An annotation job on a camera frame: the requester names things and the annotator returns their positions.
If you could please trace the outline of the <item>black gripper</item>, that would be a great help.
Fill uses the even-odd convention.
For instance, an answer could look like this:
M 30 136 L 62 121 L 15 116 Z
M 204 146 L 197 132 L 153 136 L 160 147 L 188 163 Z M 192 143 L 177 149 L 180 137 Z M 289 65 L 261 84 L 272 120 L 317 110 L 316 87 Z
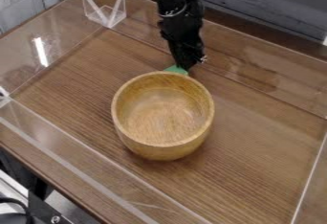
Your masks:
M 186 0 L 185 7 L 177 13 L 165 15 L 158 22 L 161 36 L 166 40 L 174 62 L 185 71 L 206 61 L 198 35 L 202 14 L 200 0 Z

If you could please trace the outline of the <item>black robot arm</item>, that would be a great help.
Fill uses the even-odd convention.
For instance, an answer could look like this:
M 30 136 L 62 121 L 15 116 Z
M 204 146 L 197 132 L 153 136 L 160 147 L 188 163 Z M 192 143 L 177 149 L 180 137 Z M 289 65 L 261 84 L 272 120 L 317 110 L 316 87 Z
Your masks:
M 204 7 L 200 0 L 154 0 L 160 33 L 166 41 L 174 65 L 188 71 L 205 60 L 200 37 Z

